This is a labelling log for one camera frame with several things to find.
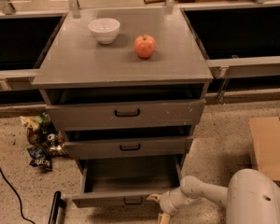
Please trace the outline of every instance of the gray countertop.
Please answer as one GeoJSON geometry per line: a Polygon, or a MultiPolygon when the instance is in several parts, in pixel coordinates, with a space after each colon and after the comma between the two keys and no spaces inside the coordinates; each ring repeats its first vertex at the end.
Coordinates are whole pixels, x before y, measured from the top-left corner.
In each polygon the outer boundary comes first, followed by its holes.
{"type": "Polygon", "coordinates": [[[81,9],[68,13],[33,85],[39,89],[210,81],[212,75],[178,7],[81,9]],[[120,21],[116,40],[99,44],[88,24],[96,18],[120,21]],[[149,59],[139,58],[133,42],[141,34],[157,43],[149,59]]]}

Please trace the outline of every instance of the dresser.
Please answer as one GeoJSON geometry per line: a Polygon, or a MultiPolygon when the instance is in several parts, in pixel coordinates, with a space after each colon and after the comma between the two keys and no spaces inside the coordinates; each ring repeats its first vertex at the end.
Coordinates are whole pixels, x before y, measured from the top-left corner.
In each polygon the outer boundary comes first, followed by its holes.
{"type": "Polygon", "coordinates": [[[147,203],[179,186],[213,77],[177,7],[80,14],[67,14],[33,81],[83,176],[72,200],[77,207],[147,203]],[[120,22],[109,45],[88,30],[103,17],[120,22]],[[140,34],[157,43],[146,60],[133,51],[140,34]]]}

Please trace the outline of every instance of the drawer handle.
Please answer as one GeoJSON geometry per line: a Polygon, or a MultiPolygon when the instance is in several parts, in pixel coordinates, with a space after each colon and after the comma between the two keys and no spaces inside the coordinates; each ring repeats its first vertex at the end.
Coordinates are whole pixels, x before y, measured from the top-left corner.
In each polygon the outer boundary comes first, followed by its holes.
{"type": "Polygon", "coordinates": [[[140,200],[127,200],[126,198],[123,198],[123,202],[125,205],[141,205],[142,204],[142,197],[140,197],[140,200]]]}
{"type": "Polygon", "coordinates": [[[140,144],[138,144],[136,147],[135,146],[122,146],[122,145],[119,146],[121,151],[136,151],[136,150],[139,150],[140,147],[141,147],[140,144]]]}
{"type": "Polygon", "coordinates": [[[140,115],[140,109],[137,108],[137,110],[132,111],[132,112],[120,112],[117,109],[114,111],[114,114],[116,117],[137,117],[140,115]]]}

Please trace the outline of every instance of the black cable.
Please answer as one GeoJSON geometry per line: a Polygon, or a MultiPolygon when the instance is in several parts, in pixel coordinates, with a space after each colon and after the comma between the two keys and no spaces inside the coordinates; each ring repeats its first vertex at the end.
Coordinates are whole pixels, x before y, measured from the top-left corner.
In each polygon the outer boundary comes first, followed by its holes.
{"type": "Polygon", "coordinates": [[[8,180],[6,179],[6,177],[4,176],[3,172],[2,172],[2,169],[0,167],[0,174],[1,176],[3,177],[3,179],[9,184],[9,186],[11,187],[11,189],[16,193],[18,199],[19,199],[19,203],[20,203],[20,210],[21,210],[21,217],[24,219],[24,220],[27,220],[27,221],[30,221],[31,223],[35,224],[32,220],[26,218],[23,213],[22,213],[22,204],[21,204],[21,197],[19,195],[19,193],[15,190],[15,188],[12,187],[12,185],[8,182],[8,180]]]}

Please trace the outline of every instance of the floor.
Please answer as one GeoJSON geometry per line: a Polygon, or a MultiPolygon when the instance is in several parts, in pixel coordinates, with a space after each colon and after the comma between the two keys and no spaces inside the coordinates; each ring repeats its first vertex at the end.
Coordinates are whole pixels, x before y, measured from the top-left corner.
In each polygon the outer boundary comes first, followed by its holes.
{"type": "MultiPolygon", "coordinates": [[[[226,93],[225,104],[209,94],[202,119],[194,133],[194,142],[182,174],[202,181],[228,186],[232,175],[250,167],[251,136],[248,120],[280,114],[280,91],[226,93]]],[[[72,194],[79,194],[81,174],[69,158],[54,158],[52,172],[42,172],[29,165],[30,147],[20,116],[36,117],[42,105],[0,107],[0,165],[7,180],[18,191],[25,217],[34,223],[48,223],[56,190],[67,207],[60,209],[59,224],[116,223],[157,224],[157,205],[77,208],[72,194]]],[[[28,223],[21,218],[19,202],[0,175],[0,224],[28,223]]],[[[171,222],[191,224],[225,223],[225,210],[208,201],[180,210],[171,222]]]]}

